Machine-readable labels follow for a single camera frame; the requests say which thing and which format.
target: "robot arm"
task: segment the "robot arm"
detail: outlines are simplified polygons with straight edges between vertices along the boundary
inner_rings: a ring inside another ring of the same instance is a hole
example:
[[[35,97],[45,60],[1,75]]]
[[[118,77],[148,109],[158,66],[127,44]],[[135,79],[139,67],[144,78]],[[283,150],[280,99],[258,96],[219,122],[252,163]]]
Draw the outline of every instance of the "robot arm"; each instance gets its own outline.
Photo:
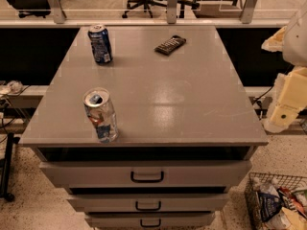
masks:
[[[287,27],[277,32],[263,48],[281,50],[283,58],[295,66],[287,76],[278,74],[275,97],[269,106],[265,130],[277,133],[289,127],[298,113],[307,106],[307,2],[290,20]]]

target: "soda can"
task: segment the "soda can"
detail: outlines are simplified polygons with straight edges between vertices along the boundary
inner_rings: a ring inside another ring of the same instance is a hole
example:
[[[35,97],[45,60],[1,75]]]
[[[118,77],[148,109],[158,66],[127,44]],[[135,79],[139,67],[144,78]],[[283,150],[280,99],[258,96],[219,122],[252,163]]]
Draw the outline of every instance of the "soda can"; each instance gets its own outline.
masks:
[[[113,60],[108,30],[103,25],[91,26],[88,30],[92,52],[96,63],[105,64]]]
[[[96,129],[100,142],[114,141],[118,136],[116,114],[108,91],[93,88],[83,96],[83,103],[88,119]]]

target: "gray tabletop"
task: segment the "gray tabletop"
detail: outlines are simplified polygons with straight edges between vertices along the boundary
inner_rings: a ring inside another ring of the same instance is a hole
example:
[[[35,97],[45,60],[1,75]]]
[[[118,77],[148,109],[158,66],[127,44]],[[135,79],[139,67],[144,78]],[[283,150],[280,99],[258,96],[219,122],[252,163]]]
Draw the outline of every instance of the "gray tabletop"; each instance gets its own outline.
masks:
[[[267,136],[211,26],[108,27],[114,60],[99,66],[81,28],[20,141],[24,146],[245,146]],[[180,35],[166,57],[154,47]],[[110,92],[119,137],[99,143],[83,94]]]

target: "black basket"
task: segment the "black basket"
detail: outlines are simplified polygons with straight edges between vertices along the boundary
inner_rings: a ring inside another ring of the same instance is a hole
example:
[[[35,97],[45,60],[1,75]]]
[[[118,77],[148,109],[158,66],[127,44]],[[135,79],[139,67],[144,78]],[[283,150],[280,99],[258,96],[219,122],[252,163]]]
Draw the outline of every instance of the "black basket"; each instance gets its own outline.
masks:
[[[278,184],[282,187],[288,188],[289,190],[294,190],[298,187],[307,186],[307,178],[302,176],[291,176],[283,174],[273,174],[273,173],[259,173],[251,172],[249,174],[248,183],[245,189],[245,197],[247,201],[248,214],[250,225],[253,230],[265,230],[268,229],[262,222],[260,217],[260,206],[258,195],[252,190],[252,181],[254,177],[258,177],[260,182],[271,181],[273,178],[278,180]]]

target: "drawer handle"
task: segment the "drawer handle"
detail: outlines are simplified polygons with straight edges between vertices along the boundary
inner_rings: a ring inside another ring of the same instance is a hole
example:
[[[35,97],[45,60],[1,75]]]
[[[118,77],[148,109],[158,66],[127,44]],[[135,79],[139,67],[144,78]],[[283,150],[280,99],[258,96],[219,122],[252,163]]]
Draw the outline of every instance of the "drawer handle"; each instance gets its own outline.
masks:
[[[158,211],[158,210],[161,209],[161,201],[159,201],[157,207],[153,208],[153,209],[142,209],[142,208],[139,208],[138,201],[136,201],[135,202],[135,209],[138,210],[138,211]]]
[[[161,225],[161,219],[159,219],[159,222],[158,222],[157,225],[144,225],[143,219],[140,219],[140,225],[141,225],[141,227],[159,227]]]
[[[161,182],[164,179],[164,172],[161,172],[161,176],[158,179],[155,180],[140,180],[140,179],[135,179],[134,178],[134,172],[131,172],[130,174],[130,179],[131,181],[135,182],[135,183],[157,183],[157,182]]]

